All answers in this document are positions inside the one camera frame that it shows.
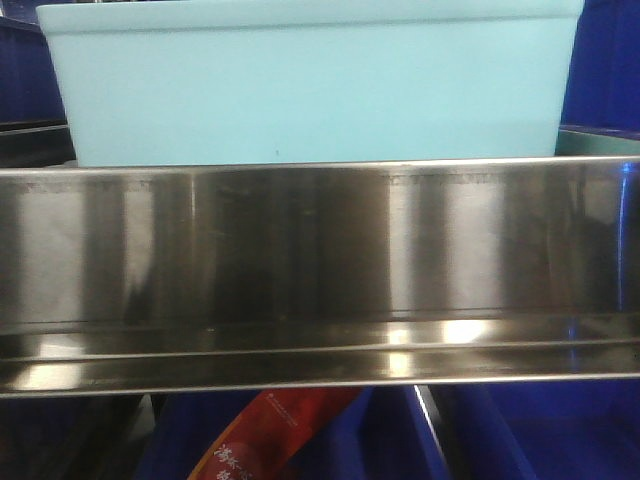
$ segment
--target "stainless steel shelf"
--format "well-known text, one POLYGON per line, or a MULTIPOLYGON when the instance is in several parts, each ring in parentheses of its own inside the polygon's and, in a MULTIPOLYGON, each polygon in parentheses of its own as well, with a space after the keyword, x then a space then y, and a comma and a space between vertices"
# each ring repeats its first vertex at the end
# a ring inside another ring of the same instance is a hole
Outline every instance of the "stainless steel shelf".
POLYGON ((639 202, 634 156, 3 170, 0 396, 640 377, 639 202))

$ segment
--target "light blue bin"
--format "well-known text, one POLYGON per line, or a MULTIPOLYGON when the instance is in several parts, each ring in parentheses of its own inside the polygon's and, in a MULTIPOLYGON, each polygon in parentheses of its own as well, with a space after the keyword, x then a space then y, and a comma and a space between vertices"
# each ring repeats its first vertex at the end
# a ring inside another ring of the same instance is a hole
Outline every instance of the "light blue bin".
POLYGON ((38 16, 81 165, 552 155, 583 0, 191 0, 38 16))

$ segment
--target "blue storage bin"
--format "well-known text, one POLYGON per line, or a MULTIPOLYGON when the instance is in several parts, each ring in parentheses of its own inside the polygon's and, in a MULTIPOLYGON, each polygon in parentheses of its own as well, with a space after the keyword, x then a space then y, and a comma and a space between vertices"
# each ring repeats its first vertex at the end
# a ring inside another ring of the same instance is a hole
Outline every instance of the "blue storage bin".
POLYGON ((640 2, 587 0, 578 22, 562 121, 640 129, 640 2))
MULTIPOLYGON (((256 392, 170 397, 137 480, 186 478, 256 392)), ((369 388, 289 462, 299 480, 450 480, 412 387, 369 388)))
POLYGON ((551 156, 584 0, 45 5, 85 166, 551 156))
POLYGON ((478 480, 640 478, 640 382, 464 385, 449 393, 478 480))
POLYGON ((86 398, 0 400, 0 478, 26 480, 42 472, 87 404, 86 398))
POLYGON ((0 123, 63 118, 42 33, 36 26, 0 17, 0 123))

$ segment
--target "blue plastic crate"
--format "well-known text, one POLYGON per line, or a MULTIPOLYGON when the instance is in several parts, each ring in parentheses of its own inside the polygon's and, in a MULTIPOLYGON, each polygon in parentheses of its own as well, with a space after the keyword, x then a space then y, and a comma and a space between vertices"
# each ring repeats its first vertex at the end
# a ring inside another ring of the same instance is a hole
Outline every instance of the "blue plastic crate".
POLYGON ((87 405, 87 398, 0 401, 0 478, 34 478, 61 448, 87 405))
MULTIPOLYGON (((135 478, 186 478, 256 392, 168 399, 135 478)), ((298 480, 449 480, 412 387, 369 388, 285 468, 298 480)))
POLYGON ((640 129, 640 2, 587 0, 578 22, 563 123, 640 129))
POLYGON ((473 478, 640 478, 640 383, 452 387, 450 405, 473 478))
POLYGON ((0 17, 0 122, 63 118, 42 33, 36 26, 0 17))

